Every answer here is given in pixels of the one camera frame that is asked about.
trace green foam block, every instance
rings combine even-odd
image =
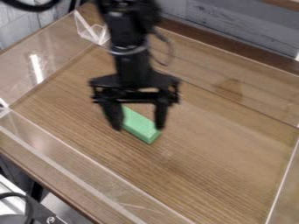
[[[125,115],[123,129],[147,144],[151,144],[161,135],[161,131],[155,128],[155,123],[131,108],[123,107],[123,110]]]

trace green block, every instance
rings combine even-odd
[[[161,135],[161,131],[155,128],[155,123],[131,108],[123,107],[123,110],[125,115],[123,129],[151,144]]]

